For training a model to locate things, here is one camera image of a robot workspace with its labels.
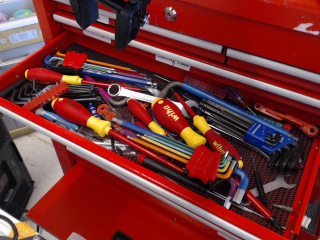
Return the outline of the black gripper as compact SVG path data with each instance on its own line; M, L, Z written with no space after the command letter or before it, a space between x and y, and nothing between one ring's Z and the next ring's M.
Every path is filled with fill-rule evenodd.
M150 0L69 0L75 20L85 30L99 18L98 3L116 13L115 48L123 50L137 37L140 27L148 25Z

